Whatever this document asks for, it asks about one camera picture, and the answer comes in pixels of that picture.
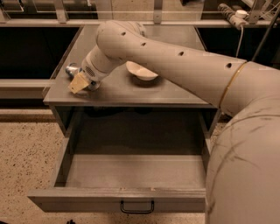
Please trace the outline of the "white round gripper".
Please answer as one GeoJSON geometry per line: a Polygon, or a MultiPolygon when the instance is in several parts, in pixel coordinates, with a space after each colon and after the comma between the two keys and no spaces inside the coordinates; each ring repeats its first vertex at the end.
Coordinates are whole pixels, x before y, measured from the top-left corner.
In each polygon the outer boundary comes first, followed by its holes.
{"type": "Polygon", "coordinates": [[[72,93],[77,94],[89,86],[90,80],[100,82],[122,63],[121,59],[112,59],[105,55],[96,45],[81,63],[81,68],[85,74],[83,72],[77,73],[68,88],[72,93]]]}

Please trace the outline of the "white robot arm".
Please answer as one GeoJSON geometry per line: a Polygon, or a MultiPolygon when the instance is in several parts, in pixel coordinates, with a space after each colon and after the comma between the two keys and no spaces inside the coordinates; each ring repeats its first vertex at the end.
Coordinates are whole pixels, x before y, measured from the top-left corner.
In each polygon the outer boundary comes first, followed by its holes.
{"type": "Polygon", "coordinates": [[[133,61],[231,116],[206,173],[206,224],[280,224],[280,71],[148,39],[137,22],[99,25],[70,89],[133,61]]]}

